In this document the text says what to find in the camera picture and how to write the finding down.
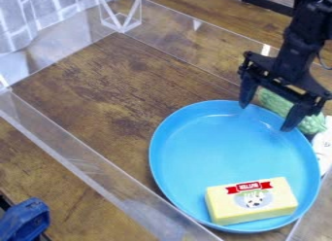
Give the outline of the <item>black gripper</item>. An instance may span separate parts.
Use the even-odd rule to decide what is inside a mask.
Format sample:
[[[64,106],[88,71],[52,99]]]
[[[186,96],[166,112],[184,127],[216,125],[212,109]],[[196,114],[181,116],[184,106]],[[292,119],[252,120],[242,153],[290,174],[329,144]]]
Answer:
[[[238,67],[241,79],[238,103],[245,108],[253,100],[258,86],[269,89],[293,103],[281,131],[296,127],[306,128],[318,117],[325,102],[332,99],[330,92],[309,73],[313,58],[325,40],[317,36],[308,39],[288,28],[284,42],[274,57],[256,52],[244,52],[244,62]]]

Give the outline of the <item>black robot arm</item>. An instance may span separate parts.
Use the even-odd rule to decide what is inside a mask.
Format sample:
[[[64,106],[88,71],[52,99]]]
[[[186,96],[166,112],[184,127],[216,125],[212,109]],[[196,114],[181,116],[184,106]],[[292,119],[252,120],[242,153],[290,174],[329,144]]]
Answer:
[[[238,103],[245,108],[258,86],[269,89],[293,103],[281,125],[282,131],[290,131],[305,116],[320,113],[325,101],[332,99],[332,92],[309,73],[325,41],[332,40],[332,0],[296,0],[282,38],[276,57],[244,52]]]

